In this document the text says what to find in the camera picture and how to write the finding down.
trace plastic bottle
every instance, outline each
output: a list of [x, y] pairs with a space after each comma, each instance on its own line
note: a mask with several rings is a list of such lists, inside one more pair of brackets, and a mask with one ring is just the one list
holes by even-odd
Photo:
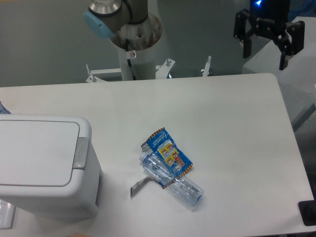
[[142, 153], [139, 159], [144, 164], [143, 169], [154, 177], [161, 186], [173, 181], [174, 183], [169, 185], [168, 189], [186, 204], [195, 206], [202, 197], [204, 190], [201, 187], [185, 176], [175, 179], [175, 172], [168, 169], [155, 154]]

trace blue snack wrapper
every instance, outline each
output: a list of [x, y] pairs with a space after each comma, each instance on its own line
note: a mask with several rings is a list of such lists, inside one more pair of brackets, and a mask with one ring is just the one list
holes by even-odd
[[5, 115], [9, 115], [11, 114], [9, 110], [7, 110], [1, 103], [0, 101], [0, 114], [5, 114]]
[[[193, 163], [190, 159], [176, 146], [174, 140], [165, 128], [159, 129], [153, 133], [147, 141], [141, 146], [142, 151], [148, 154], [154, 153], [174, 175], [174, 180], [186, 175]], [[170, 184], [162, 185], [162, 188], [168, 187]]]

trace white table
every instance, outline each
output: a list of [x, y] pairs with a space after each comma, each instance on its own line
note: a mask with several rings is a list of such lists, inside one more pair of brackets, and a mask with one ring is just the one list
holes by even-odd
[[[82, 116], [104, 171], [100, 213], [79, 223], [21, 209], [6, 237], [242, 237], [315, 231], [297, 203], [313, 199], [271, 74], [0, 88], [13, 114]], [[140, 145], [165, 126], [205, 190], [192, 212], [148, 183]]]

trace gray wall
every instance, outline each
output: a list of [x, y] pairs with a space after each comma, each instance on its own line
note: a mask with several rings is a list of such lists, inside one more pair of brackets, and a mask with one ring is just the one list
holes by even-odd
[[[84, 82], [90, 69], [118, 68], [116, 50], [82, 14], [87, 0], [0, 2], [0, 86]], [[233, 38], [235, 13], [249, 0], [149, 0], [163, 24], [157, 64], [176, 60], [176, 77], [198, 76], [208, 55], [215, 75], [240, 74], [246, 62]], [[253, 55], [267, 43], [253, 40]]]

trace clear plastic bottle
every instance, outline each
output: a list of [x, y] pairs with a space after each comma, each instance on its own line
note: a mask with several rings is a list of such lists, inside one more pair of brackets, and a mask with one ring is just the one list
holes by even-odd
[[195, 206], [202, 197], [204, 190], [200, 186], [185, 176], [175, 179], [175, 172], [170, 171], [155, 154], [142, 153], [139, 159], [144, 164], [143, 169], [160, 185], [164, 186], [173, 181], [174, 183], [169, 185], [168, 189], [186, 204]]

